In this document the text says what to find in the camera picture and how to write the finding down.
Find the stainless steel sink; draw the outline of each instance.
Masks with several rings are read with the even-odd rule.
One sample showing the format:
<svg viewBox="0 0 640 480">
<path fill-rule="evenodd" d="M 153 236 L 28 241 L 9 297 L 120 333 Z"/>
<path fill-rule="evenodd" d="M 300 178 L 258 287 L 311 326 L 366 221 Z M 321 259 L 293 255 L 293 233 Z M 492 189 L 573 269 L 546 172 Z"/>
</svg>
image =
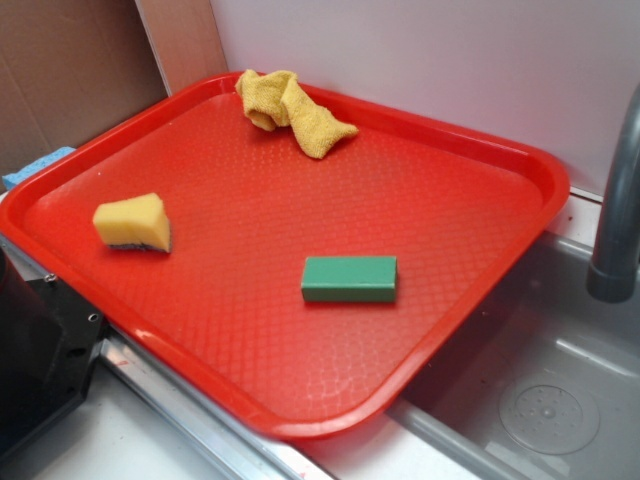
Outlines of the stainless steel sink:
<svg viewBox="0 0 640 480">
<path fill-rule="evenodd" d="M 592 299 L 590 254 L 544 234 L 391 415 L 484 478 L 639 478 L 640 294 Z"/>
</svg>

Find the drain strainer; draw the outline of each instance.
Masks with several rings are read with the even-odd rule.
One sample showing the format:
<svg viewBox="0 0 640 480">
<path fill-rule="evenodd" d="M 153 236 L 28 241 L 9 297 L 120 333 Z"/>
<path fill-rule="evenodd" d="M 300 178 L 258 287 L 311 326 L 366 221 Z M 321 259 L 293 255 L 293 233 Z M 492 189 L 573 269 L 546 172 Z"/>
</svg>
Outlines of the drain strainer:
<svg viewBox="0 0 640 480">
<path fill-rule="evenodd" d="M 593 397 L 551 374 L 509 385 L 500 399 L 500 420 L 515 441 L 550 455 L 580 450 L 600 426 Z"/>
</svg>

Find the gray faucet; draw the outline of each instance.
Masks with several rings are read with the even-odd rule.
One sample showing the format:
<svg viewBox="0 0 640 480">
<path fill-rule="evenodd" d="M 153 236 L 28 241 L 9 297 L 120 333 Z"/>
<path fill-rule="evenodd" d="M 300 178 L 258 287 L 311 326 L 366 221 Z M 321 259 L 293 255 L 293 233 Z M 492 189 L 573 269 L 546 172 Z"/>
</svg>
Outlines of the gray faucet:
<svg viewBox="0 0 640 480">
<path fill-rule="evenodd" d="M 640 257 L 640 85 L 620 131 L 587 274 L 592 297 L 609 303 L 631 297 Z"/>
</svg>

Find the yellow cloth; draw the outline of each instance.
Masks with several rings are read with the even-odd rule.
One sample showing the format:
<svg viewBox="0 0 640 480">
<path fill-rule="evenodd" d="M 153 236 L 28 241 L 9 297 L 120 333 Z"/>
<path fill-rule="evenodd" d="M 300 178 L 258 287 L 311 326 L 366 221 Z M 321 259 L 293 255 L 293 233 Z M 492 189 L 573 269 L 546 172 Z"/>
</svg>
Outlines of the yellow cloth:
<svg viewBox="0 0 640 480">
<path fill-rule="evenodd" d="M 328 109 L 316 105 L 293 72 L 280 70 L 261 77 L 247 70 L 236 91 L 254 125 L 267 131 L 291 125 L 300 148 L 311 158 L 324 158 L 339 140 L 358 134 L 354 125 L 336 120 Z"/>
<path fill-rule="evenodd" d="M 284 70 L 262 77 L 247 70 L 240 76 L 236 91 L 242 97 L 245 116 L 256 127 L 272 132 L 276 127 L 289 126 L 289 116 L 280 98 L 291 78 L 297 75 Z"/>
</svg>

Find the tray rim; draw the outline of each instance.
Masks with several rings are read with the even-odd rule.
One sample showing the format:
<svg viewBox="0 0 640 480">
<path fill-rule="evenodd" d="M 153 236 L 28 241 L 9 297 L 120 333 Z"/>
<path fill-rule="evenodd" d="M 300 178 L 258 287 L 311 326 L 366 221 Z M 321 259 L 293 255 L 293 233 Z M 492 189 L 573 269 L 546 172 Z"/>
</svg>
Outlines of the tray rim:
<svg viewBox="0 0 640 480">
<path fill-rule="evenodd" d="M 234 86 L 240 74 L 241 72 L 224 73 L 197 82 L 87 142 L 62 160 L 20 183 L 0 203 L 0 230 L 29 257 L 65 279 L 86 298 L 101 307 L 107 305 L 104 310 L 109 317 L 132 315 L 132 312 L 127 311 L 128 306 L 118 302 L 115 302 L 114 305 L 113 299 L 108 298 L 96 285 L 93 285 L 86 278 L 78 276 L 72 266 L 67 265 L 54 252 L 43 248 L 37 240 L 29 237 L 20 228 L 21 217 L 39 198 L 60 187 L 66 181 L 91 166 L 103 161 L 105 156 L 108 157 L 109 152 L 112 154 L 135 141 L 134 136 L 130 135 L 132 130 L 135 131 L 135 128 L 132 127 L 138 128 L 139 131 L 144 131 L 144 134 L 137 135 L 137 138 L 141 138 L 148 134 L 148 130 L 140 128 L 141 125 L 151 126 L 155 129 L 163 125 L 168 119 L 184 113 L 215 95 L 235 94 Z M 378 118 L 387 120 L 381 122 L 380 131 L 395 134 L 404 139 L 419 141 L 470 160 L 489 163 L 515 172 L 528 178 L 538 187 L 542 194 L 543 205 L 534 221 L 522 229 L 519 235 L 501 251 L 490 268 L 473 282 L 472 289 L 479 284 L 490 284 L 493 287 L 544 231 L 546 225 L 562 208 L 568 198 L 569 177 L 559 160 L 547 152 L 466 127 L 385 107 L 340 93 L 308 85 L 303 85 L 303 87 L 314 100 L 327 106 L 337 118 L 345 122 L 357 124 L 363 118 L 363 115 L 375 113 Z M 521 158 L 522 161 L 514 165 L 514 158 Z M 312 438 L 334 434 L 382 411 L 392 402 L 395 395 L 389 398 L 388 390 L 392 389 L 399 392 L 413 374 L 446 341 L 448 336 L 459 327 L 484 295 L 488 293 L 485 288 L 476 289 L 478 290 L 478 292 L 474 292 L 474 295 L 478 297 L 476 302 L 458 301 L 434 325 L 431 335 L 442 338 L 442 341 L 429 343 L 423 338 L 407 355 L 406 360 L 393 370 L 365 401 L 334 418 L 318 421 L 291 421 L 273 412 L 268 412 L 267 414 L 265 409 L 262 412 L 256 412 L 256 406 L 260 405 L 257 400 L 249 397 L 239 388 L 229 385 L 229 382 L 218 375 L 217 372 L 202 368 L 199 363 L 192 364 L 188 372 L 180 371 L 180 374 L 196 385 L 201 384 L 205 379 L 209 384 L 213 381 L 217 393 L 221 395 L 232 394 L 234 399 L 233 408 L 229 408 L 224 402 L 221 402 L 222 405 L 263 433 L 284 439 Z M 465 293 L 465 298 L 469 297 L 469 295 L 469 293 Z M 446 321 L 449 317 L 459 319 L 453 329 L 451 321 Z M 145 339 L 144 347 L 171 368 L 174 368 L 173 365 L 179 364 L 179 359 L 184 357 L 184 353 L 176 346 L 153 337 Z M 219 401 L 212 397 L 211 394 L 206 394 L 214 401 Z"/>
</svg>

